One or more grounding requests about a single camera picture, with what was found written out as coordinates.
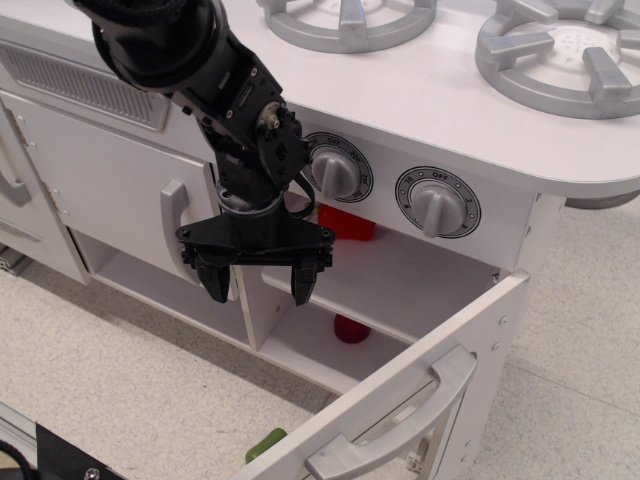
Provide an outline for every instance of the gray burner grate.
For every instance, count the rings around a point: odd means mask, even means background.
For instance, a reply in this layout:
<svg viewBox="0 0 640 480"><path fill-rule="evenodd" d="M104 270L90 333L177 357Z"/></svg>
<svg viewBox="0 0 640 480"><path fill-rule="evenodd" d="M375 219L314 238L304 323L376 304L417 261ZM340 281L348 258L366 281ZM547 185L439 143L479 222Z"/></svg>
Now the gray burner grate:
<svg viewBox="0 0 640 480"><path fill-rule="evenodd" d="M437 0L414 0L405 16L367 27L362 0L342 0L337 29L304 23L287 13L295 0L256 0L264 9L271 30L283 40L308 50L326 53L365 53L395 47L424 32L436 15Z"/></svg>
<svg viewBox="0 0 640 480"><path fill-rule="evenodd" d="M585 48L582 60L591 78L588 91L549 85L514 66L520 57L544 55L554 48L546 32L504 36L529 22L545 25L577 20L617 30L618 48L640 50L640 16L624 0L498 0L496 14L480 30L476 65L507 97L537 110L574 118L620 118L640 113L640 85L632 85L601 47Z"/></svg>

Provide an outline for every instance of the stove burner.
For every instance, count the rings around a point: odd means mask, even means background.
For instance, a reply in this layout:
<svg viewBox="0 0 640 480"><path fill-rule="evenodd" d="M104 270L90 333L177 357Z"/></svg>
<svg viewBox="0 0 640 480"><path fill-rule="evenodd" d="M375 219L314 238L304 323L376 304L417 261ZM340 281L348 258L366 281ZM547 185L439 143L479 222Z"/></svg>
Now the stove burner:
<svg viewBox="0 0 640 480"><path fill-rule="evenodd" d="M308 50L325 53L365 53L384 50L408 42L424 32L436 15L437 0L256 0L264 9L267 24L283 40ZM326 28L302 21L287 10L287 4L305 4L300 10L317 12L327 6L339 10L337 28ZM400 16L381 25L367 25L379 10L396 10Z"/></svg>
<svg viewBox="0 0 640 480"><path fill-rule="evenodd" d="M589 119L636 115L640 15L624 3L497 0L478 35L476 65L496 90L536 110Z"/></svg>

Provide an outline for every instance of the floor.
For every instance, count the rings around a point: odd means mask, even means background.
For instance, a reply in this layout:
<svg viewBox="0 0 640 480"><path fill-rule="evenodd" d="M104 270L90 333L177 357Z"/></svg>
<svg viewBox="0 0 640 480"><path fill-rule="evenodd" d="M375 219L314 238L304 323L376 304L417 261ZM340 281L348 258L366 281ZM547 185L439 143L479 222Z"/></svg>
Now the floor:
<svg viewBox="0 0 640 480"><path fill-rule="evenodd" d="M640 479L639 239L640 198L564 209L462 480ZM34 264L0 292L0 401L130 479L222 480L331 399L96 282Z"/></svg>

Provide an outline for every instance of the cabinet door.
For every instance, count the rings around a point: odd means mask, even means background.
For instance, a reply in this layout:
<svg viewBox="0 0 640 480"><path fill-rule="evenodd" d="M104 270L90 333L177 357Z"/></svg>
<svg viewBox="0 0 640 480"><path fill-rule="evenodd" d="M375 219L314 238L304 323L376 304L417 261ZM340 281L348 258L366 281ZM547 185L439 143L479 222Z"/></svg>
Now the cabinet door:
<svg viewBox="0 0 640 480"><path fill-rule="evenodd" d="M0 102L0 243L86 283L80 256L33 171L12 117Z"/></svg>
<svg viewBox="0 0 640 480"><path fill-rule="evenodd" d="M293 480L309 472L318 480L353 479L430 433L420 478L454 478L480 443L528 286L525 272L507 277L232 480ZM371 439L376 426L433 381L437 388L414 413Z"/></svg>
<svg viewBox="0 0 640 480"><path fill-rule="evenodd" d="M68 227L199 283L174 232L218 213L209 163L8 94Z"/></svg>

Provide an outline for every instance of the red object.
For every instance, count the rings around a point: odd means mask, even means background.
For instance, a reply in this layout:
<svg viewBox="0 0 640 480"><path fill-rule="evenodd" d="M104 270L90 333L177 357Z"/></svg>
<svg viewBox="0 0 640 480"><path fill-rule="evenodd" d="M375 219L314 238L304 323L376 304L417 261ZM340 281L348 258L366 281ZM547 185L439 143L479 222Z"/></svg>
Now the red object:
<svg viewBox="0 0 640 480"><path fill-rule="evenodd" d="M333 321L333 329L336 336L345 343L359 343L371 333L371 328L340 314Z"/></svg>
<svg viewBox="0 0 640 480"><path fill-rule="evenodd" d="M371 240L376 227L374 222L356 217L337 208L320 205L318 208L318 223L336 232L337 238L351 240Z"/></svg>

